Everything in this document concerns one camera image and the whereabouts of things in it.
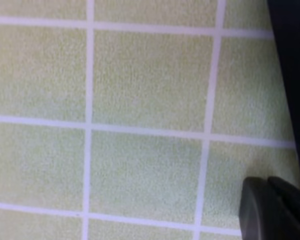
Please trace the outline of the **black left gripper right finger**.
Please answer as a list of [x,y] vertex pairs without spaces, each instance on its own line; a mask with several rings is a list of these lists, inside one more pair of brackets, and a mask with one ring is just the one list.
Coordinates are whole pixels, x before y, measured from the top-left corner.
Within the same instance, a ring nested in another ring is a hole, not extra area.
[[300,222],[300,190],[280,177],[271,176],[267,179],[284,204]]

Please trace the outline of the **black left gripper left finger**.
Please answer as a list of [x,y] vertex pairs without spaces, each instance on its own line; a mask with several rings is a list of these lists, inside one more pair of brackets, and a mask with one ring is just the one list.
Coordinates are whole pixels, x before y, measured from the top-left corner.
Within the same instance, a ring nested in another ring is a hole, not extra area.
[[300,222],[268,179],[244,179],[238,215],[244,240],[300,240]]

